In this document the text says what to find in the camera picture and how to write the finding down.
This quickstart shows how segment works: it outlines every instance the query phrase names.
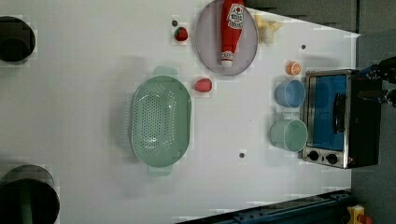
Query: blue cup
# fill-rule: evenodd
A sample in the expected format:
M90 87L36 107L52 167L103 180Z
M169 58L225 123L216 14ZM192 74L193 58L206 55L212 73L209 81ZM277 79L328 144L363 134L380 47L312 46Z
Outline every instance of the blue cup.
M276 100L285 107L299 107L305 99L305 87L299 80L283 82L276 88Z

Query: toaster oven knob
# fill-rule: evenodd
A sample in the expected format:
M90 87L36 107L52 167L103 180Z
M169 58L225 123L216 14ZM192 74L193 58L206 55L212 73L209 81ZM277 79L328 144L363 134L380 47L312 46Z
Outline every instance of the toaster oven knob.
M312 161L317 161L319 158L319 154L316 151L311 151L308 154L309 159L311 159Z
M337 163L338 159L337 156L334 154L330 154L329 156L326 157L326 160L329 162L329 164L334 165Z

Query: gray plate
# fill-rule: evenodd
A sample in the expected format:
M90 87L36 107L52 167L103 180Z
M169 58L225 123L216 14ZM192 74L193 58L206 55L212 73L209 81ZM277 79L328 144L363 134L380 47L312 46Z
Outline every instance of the gray plate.
M221 75L237 75L253 62L259 39L254 20L245 9L244 27L233 56L233 66L226 68L221 65L220 21L223 2L224 0L215 0L201 13L195 33L196 47L203 63L210 70Z

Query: orange toy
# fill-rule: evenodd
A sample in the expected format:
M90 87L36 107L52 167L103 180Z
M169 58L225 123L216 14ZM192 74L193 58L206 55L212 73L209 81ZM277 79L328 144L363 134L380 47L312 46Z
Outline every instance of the orange toy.
M297 62L291 62L291 63L289 63L286 71L289 75L297 76L297 75L300 75L301 66Z

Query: red cap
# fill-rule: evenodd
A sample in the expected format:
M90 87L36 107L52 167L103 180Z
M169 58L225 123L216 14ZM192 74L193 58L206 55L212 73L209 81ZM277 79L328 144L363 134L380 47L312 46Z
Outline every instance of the red cap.
M361 222L362 224L373 224L373 219L365 215L358 216L358 221Z

